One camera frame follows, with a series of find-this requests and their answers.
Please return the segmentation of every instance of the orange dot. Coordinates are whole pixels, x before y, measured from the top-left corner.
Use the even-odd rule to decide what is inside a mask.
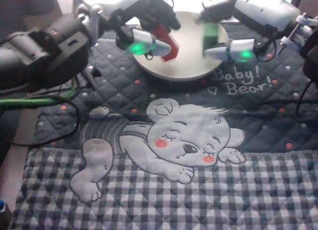
[[[165,148],[168,145],[168,143],[165,140],[158,139],[155,141],[155,145],[159,148]]]
[[[287,149],[293,148],[293,144],[292,144],[292,143],[287,143],[287,144],[286,144],[286,148],[287,148]]]
[[[213,156],[206,156],[203,158],[203,161],[206,163],[213,163],[215,158]]]

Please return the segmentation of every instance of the bear nose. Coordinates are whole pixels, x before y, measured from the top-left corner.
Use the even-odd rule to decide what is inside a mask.
[[[198,152],[198,150],[194,146],[189,145],[189,144],[185,144],[183,146],[183,149],[184,149],[186,154],[197,153]]]

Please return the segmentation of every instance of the cartoon bear illustration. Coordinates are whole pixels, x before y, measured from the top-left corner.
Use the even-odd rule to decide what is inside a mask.
[[[218,160],[243,163],[244,155],[234,147],[242,144],[244,131],[230,128],[224,113],[224,109],[180,106],[162,98],[147,108],[154,123],[145,123],[129,122],[97,107],[80,136],[86,166],[71,178],[70,187],[82,203],[97,201],[98,183],[118,153],[125,153],[143,171],[182,184],[191,182],[194,167],[210,167]]]

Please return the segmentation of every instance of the bear face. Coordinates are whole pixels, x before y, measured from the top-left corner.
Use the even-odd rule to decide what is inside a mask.
[[[173,99],[152,102],[147,114],[155,121],[148,145],[161,159],[183,166],[211,166],[230,140],[223,109],[192,104],[179,106]]]

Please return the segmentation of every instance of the orange cheek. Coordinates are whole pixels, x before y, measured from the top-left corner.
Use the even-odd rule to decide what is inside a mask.
[[[165,148],[168,145],[168,143],[165,140],[158,139],[156,140],[155,145],[159,148]]]
[[[213,163],[215,161],[215,158],[213,156],[206,156],[203,158],[203,161],[206,163]]]

